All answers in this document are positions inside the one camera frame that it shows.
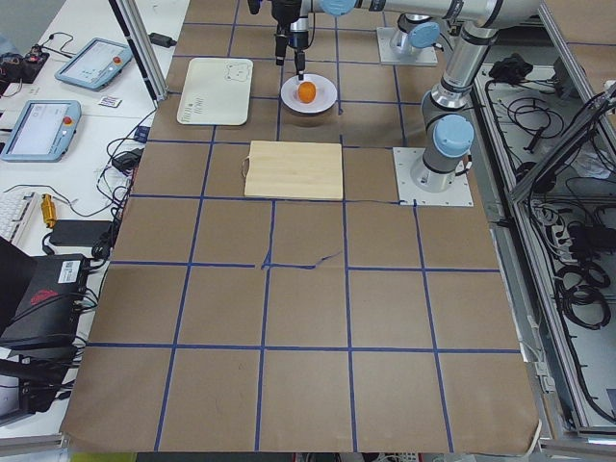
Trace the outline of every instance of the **orange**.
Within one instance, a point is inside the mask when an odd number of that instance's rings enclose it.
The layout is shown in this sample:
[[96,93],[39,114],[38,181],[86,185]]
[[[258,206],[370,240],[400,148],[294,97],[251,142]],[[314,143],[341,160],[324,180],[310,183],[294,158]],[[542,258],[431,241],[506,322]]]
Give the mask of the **orange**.
[[317,87],[312,82],[302,82],[297,87],[297,97],[302,103],[312,103],[317,96]]

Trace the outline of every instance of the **yellow connector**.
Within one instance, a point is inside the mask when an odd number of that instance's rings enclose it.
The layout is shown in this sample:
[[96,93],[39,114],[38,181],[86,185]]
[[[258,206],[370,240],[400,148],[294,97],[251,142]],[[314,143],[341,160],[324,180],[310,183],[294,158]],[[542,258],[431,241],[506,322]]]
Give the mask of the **yellow connector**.
[[56,204],[51,201],[50,194],[42,195],[42,203],[40,204],[42,210],[42,220],[48,228],[53,228],[58,220],[56,217]]

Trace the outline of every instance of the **keyboard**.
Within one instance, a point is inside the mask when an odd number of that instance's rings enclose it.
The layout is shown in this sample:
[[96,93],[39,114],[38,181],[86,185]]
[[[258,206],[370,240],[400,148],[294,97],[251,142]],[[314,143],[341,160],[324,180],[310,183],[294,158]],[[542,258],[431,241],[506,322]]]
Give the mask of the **keyboard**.
[[40,211],[40,194],[37,192],[1,192],[0,236],[11,244],[19,246],[35,210]]

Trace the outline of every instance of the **plate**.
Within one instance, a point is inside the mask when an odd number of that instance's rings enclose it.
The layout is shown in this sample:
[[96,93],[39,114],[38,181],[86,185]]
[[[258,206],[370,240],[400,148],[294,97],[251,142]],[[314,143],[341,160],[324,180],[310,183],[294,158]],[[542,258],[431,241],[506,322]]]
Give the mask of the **plate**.
[[312,103],[302,103],[297,97],[297,87],[300,84],[297,76],[290,78],[282,85],[280,97],[290,109],[304,114],[317,114],[334,105],[338,92],[329,80],[317,74],[305,74],[304,82],[312,82],[317,87],[317,96]]

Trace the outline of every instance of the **white desk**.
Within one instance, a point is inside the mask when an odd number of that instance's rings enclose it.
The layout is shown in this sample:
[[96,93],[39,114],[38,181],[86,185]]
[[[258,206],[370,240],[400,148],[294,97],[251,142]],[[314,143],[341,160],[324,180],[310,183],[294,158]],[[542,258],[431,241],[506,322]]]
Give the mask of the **white desk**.
[[[177,39],[189,0],[138,0],[143,22],[148,32],[157,32]],[[41,41],[54,32],[67,32],[75,37],[68,50],[77,51],[93,37],[124,42],[107,0],[66,0],[66,3],[43,34]],[[50,46],[60,47],[63,37],[59,36]],[[173,49],[155,47],[162,71],[167,74]],[[55,71],[66,61],[60,55],[51,55],[36,82],[24,85],[20,93],[12,98],[0,99],[0,128],[12,128],[25,102],[29,99],[76,99],[82,105],[82,118],[75,138],[64,157],[54,164],[25,164],[0,162],[0,191],[17,184],[44,184],[53,186],[69,199],[78,199],[74,207],[83,214],[100,209],[107,203],[96,190],[96,180],[108,161],[106,146],[109,141],[124,137],[142,117],[154,109],[154,105],[141,79],[134,60],[104,90],[100,92],[80,89],[57,81]],[[11,94],[13,85],[7,90]],[[123,101],[116,109],[98,105],[103,95],[112,95]],[[123,144],[122,149],[141,146],[133,141]],[[107,175],[112,186],[122,184],[124,178],[117,172]],[[55,200],[58,218],[76,219],[70,209]],[[91,219],[109,219],[108,210]],[[31,229],[26,231],[21,246],[31,255],[42,254],[40,241],[46,234],[42,219],[34,219]],[[63,249],[70,252],[70,247]],[[88,256],[87,249],[79,249]],[[89,286],[100,285],[101,274],[92,276]],[[93,314],[82,315],[78,334],[87,337]],[[0,427],[0,439],[53,435],[59,432],[68,400],[55,401],[50,410],[26,419]]]

